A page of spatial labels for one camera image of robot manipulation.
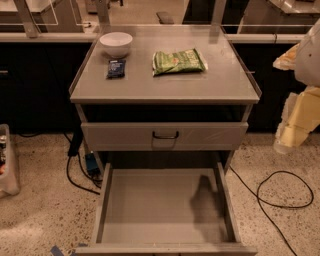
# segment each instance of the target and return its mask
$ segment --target closed drawer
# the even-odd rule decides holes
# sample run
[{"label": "closed drawer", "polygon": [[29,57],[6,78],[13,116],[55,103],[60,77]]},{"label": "closed drawer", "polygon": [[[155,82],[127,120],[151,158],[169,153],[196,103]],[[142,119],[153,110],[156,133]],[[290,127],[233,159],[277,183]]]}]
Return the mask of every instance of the closed drawer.
[{"label": "closed drawer", "polygon": [[[162,153],[153,152],[153,160],[158,154],[163,160]],[[165,168],[137,168],[134,162],[131,168],[123,168],[127,161],[122,152],[110,154],[92,241],[90,247],[77,248],[77,255],[256,254],[254,248],[241,244],[224,171],[215,153],[201,152],[201,161],[208,165],[189,168],[177,167],[179,161],[184,162],[180,155],[184,152],[167,154]],[[146,153],[144,161],[153,162],[149,157]]]},{"label": "closed drawer", "polygon": [[83,123],[93,151],[234,150],[247,123]]}]

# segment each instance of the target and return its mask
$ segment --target blue package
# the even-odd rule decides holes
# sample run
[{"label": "blue package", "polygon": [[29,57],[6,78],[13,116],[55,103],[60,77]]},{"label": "blue package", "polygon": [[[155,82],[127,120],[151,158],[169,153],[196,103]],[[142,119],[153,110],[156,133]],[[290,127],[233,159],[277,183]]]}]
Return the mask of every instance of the blue package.
[{"label": "blue package", "polygon": [[107,78],[119,78],[125,76],[126,60],[109,60]]}]

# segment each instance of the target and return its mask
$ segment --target open drawer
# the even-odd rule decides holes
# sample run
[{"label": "open drawer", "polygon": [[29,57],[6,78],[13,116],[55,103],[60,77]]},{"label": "open drawer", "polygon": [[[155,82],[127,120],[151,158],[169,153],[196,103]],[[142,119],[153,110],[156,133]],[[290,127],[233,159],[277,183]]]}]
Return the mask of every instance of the open drawer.
[{"label": "open drawer", "polygon": [[214,152],[111,152],[89,255],[255,255]]}]

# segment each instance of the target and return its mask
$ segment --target electrical cord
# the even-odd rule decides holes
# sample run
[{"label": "electrical cord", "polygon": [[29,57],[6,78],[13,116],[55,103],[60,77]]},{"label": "electrical cord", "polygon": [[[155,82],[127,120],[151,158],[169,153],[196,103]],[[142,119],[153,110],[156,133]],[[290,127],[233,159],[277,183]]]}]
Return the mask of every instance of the electrical cord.
[{"label": "electrical cord", "polygon": [[[68,137],[68,135],[66,133],[63,133],[63,135],[66,137],[66,139],[69,141],[69,143],[71,143],[71,139]],[[92,181],[92,183],[97,187],[97,188],[101,188],[101,186],[98,184],[99,182],[102,182],[102,180],[100,179],[94,179],[93,177],[90,177],[88,174],[86,174],[84,168],[82,167],[82,163],[81,163],[81,156],[80,156],[80,153],[78,152],[77,153],[77,156],[78,156],[78,161],[79,161],[79,165],[80,165],[80,169],[82,171],[82,173],[84,174],[84,176],[86,178],[88,178],[89,180]],[[97,194],[97,195],[100,195],[99,192],[96,192],[94,190],[91,190],[91,189],[88,189],[88,188],[85,188],[85,187],[82,187],[80,186],[79,184],[76,184],[70,177],[70,173],[69,173],[69,165],[70,165],[70,160],[71,160],[72,156],[69,156],[68,158],[68,162],[67,162],[67,177],[68,177],[68,180],[70,181],[70,183],[74,186],[76,186],[77,188],[80,188],[80,189],[83,189],[83,190],[86,190],[88,192],[91,192],[91,193],[94,193],[94,194]]]},{"label": "electrical cord", "polygon": [[[257,193],[254,193],[249,187],[248,185],[242,180],[242,178],[240,177],[240,175],[230,166],[230,169],[231,171],[238,177],[238,179],[241,181],[241,183],[251,192],[251,194],[253,194],[256,198],[257,198],[257,201],[258,201],[258,204],[262,210],[262,212],[264,213],[264,215],[266,215],[266,217],[269,219],[269,221],[273,224],[273,226],[277,229],[277,231],[280,233],[282,239],[284,240],[284,242],[286,243],[286,245],[288,246],[288,248],[290,249],[290,251],[295,255],[297,256],[296,252],[293,250],[293,248],[291,247],[291,245],[289,244],[288,240],[286,239],[286,237],[284,236],[283,232],[280,230],[280,228],[277,226],[277,224],[271,219],[271,217],[267,214],[267,212],[265,211],[265,209],[263,208],[261,202],[265,203],[265,204],[268,204],[270,206],[273,206],[273,207],[277,207],[277,208],[282,208],[282,209],[301,209],[301,208],[306,208],[308,207],[309,205],[311,205],[313,203],[313,200],[314,200],[314,194],[313,194],[313,191],[312,189],[310,188],[310,186],[302,179],[300,178],[298,175],[294,174],[294,173],[291,173],[291,172],[288,172],[288,171],[276,171],[274,173],[272,173],[271,175],[269,175],[268,178],[266,178],[265,180],[263,180],[258,188],[257,188]],[[298,178],[300,181],[302,181],[306,187],[308,188],[309,192],[310,192],[310,196],[311,196],[311,199],[308,203],[306,204],[303,204],[303,205],[298,205],[298,206],[289,206],[289,205],[278,205],[278,204],[272,204],[272,203],[269,203],[268,201],[265,201],[263,200],[261,197],[260,197],[260,189],[261,187],[274,175],[276,174],[280,174],[280,173],[285,173],[285,174],[288,174],[288,175],[292,175],[296,178]]]},{"label": "electrical cord", "polygon": [[72,184],[72,185],[74,185],[74,186],[76,186],[77,188],[80,188],[80,189],[82,189],[82,190],[85,190],[85,191],[88,191],[88,192],[90,192],[90,193],[93,193],[93,194],[96,194],[96,195],[100,195],[100,193],[99,192],[96,192],[96,191],[94,191],[94,190],[92,190],[92,189],[89,189],[89,188],[85,188],[85,187],[82,187],[82,186],[80,186],[79,184],[77,184],[77,183],[75,183],[72,179],[71,179],[71,177],[70,177],[70,173],[69,173],[69,165],[70,165],[70,160],[71,160],[71,156],[69,156],[69,158],[68,158],[68,162],[67,162],[67,177],[68,177],[68,180],[70,181],[70,183]]},{"label": "electrical cord", "polygon": [[34,133],[34,134],[18,134],[19,136],[23,137],[23,138],[32,138],[32,137],[36,137],[43,134],[42,132],[38,132],[38,133]]}]

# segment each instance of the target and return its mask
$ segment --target white bowl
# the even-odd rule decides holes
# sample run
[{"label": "white bowl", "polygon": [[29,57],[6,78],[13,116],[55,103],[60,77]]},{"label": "white bowl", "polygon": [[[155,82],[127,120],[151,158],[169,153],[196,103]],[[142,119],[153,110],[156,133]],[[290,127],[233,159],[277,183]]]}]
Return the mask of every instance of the white bowl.
[{"label": "white bowl", "polygon": [[112,58],[122,58],[130,51],[132,36],[122,32],[112,32],[100,37],[105,52]]}]

